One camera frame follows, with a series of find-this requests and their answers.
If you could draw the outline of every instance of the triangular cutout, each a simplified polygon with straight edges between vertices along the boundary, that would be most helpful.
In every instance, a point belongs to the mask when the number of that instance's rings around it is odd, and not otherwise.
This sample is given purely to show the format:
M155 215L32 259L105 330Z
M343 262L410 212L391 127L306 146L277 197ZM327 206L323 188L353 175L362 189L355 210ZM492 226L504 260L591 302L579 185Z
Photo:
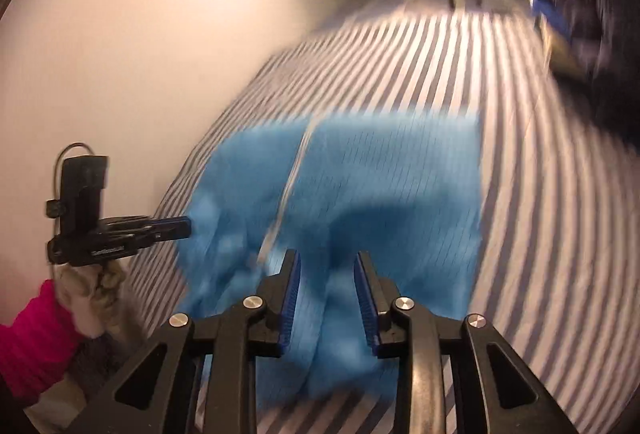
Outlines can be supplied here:
M129 379L116 391L115 400L139 410L151 404L160 369L166 356L166 344L159 344L136 368Z
M504 351L497 344L489 344L486 350L494 372L500 406L503 409L513 409L535 402L536 393L522 378Z

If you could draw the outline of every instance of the striped fabric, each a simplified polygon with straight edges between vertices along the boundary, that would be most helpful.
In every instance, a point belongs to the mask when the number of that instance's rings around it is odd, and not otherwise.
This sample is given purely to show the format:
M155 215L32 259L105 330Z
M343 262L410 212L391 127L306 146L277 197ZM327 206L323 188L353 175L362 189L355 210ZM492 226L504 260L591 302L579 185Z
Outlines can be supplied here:
M640 382L640 160L578 105L546 73L525 17L345 23L264 65L193 149L157 215L182 213L215 147L259 122L331 111L478 112L484 241L470 311L494 322L579 431L604 433ZM151 331L184 292L173 245L140 253L130 283ZM453 402L449 388L449 432ZM336 394L270 411L258 430L388 434L392 417L388 403Z

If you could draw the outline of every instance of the glove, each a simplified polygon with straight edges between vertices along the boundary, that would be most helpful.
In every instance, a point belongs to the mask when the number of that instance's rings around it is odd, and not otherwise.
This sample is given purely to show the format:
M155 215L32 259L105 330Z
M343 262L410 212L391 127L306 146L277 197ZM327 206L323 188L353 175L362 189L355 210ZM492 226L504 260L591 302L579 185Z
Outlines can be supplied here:
M89 338L105 332L120 337L122 283L126 273L119 261L105 265L54 267L56 297L74 318L76 330Z

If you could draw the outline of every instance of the beige wall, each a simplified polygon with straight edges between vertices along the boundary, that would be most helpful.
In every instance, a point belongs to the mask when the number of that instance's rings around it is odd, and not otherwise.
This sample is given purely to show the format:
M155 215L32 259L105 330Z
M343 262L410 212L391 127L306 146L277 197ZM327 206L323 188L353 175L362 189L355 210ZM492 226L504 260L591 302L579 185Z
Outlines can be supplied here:
M153 212L261 63L345 0L13 0L0 20L0 321L47 276L52 163L111 157L105 215Z

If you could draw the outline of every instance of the pink sleeve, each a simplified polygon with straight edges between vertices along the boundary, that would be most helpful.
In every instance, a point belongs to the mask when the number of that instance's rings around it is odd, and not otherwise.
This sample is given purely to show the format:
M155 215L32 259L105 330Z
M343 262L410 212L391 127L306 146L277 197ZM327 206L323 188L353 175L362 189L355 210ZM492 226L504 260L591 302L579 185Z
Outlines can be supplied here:
M11 326L0 325L0 374L23 406L62 377L84 337L71 313L56 300L53 281L44 281Z

